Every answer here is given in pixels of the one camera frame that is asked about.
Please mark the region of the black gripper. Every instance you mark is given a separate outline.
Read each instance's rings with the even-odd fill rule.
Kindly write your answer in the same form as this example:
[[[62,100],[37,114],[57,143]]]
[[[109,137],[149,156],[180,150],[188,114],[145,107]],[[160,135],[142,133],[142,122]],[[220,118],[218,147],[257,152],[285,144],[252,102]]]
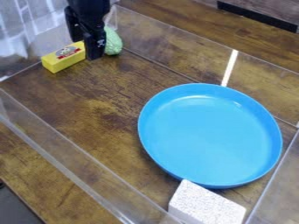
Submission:
[[[84,40],[88,60],[102,57],[106,46],[104,16],[109,13],[109,0],[66,0],[64,9],[69,38]]]

